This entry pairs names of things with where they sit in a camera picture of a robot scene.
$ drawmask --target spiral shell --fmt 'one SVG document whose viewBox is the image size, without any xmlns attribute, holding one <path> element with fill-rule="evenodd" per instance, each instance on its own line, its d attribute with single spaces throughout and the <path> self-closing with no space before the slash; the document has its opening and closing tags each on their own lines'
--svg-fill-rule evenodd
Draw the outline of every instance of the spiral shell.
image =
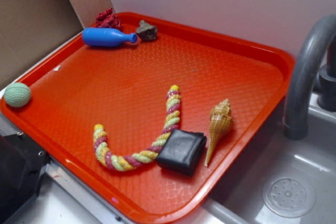
<svg viewBox="0 0 336 224">
<path fill-rule="evenodd" d="M 234 125 L 234 120 L 231 117 L 232 110 L 230 108 L 230 101 L 224 100 L 216 105 L 211 110 L 210 115 L 210 143 L 206 152 L 204 166 L 208 167 L 212 154 L 219 142 L 227 133 L 229 133 Z"/>
</svg>

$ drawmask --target yellow and pink rope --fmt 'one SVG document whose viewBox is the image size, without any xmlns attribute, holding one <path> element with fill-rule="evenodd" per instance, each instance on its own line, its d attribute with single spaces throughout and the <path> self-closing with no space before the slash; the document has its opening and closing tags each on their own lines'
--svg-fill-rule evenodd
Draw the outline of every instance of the yellow and pink rope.
<svg viewBox="0 0 336 224">
<path fill-rule="evenodd" d="M 97 160 L 110 170 L 126 172 L 136 169 L 143 164 L 153 162 L 173 129 L 178 128 L 180 121 L 181 96 L 179 87 L 171 86 L 166 98 L 166 119 L 161 135 L 152 143 L 150 147 L 140 153 L 133 153 L 131 156 L 116 156 L 107 145 L 107 132 L 104 126 L 96 124 L 93 133 L 93 147 Z"/>
</svg>

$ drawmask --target blue plastic bottle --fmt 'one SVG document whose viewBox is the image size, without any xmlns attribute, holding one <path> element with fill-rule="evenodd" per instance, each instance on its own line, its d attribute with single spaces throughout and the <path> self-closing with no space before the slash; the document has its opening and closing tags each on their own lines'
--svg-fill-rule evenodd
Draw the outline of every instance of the blue plastic bottle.
<svg viewBox="0 0 336 224">
<path fill-rule="evenodd" d="M 82 34 L 83 41 L 89 46 L 115 47 L 124 42 L 136 43 L 135 33 L 124 34 L 114 28 L 86 28 Z"/>
</svg>

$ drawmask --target gray faucet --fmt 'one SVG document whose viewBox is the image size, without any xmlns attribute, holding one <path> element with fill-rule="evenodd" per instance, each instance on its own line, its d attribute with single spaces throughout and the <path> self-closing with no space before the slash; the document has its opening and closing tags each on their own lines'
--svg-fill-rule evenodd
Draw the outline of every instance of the gray faucet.
<svg viewBox="0 0 336 224">
<path fill-rule="evenodd" d="M 321 92 L 318 104 L 336 111 L 336 15 L 321 18 L 310 30 L 293 70 L 283 117 L 284 135 L 299 140 L 308 134 L 308 106 L 317 73 L 327 52 L 327 64 L 321 67 Z"/>
</svg>

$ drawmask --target stainless steel sink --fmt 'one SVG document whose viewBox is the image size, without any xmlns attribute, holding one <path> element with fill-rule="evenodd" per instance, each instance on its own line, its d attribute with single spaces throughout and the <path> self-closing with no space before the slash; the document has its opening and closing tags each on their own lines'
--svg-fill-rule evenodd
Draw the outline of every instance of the stainless steel sink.
<svg viewBox="0 0 336 224">
<path fill-rule="evenodd" d="M 335 223 L 336 114 L 310 106 L 308 136 L 293 141 L 283 135 L 283 107 L 211 192 L 224 212 L 233 212 L 224 223 Z"/>
</svg>

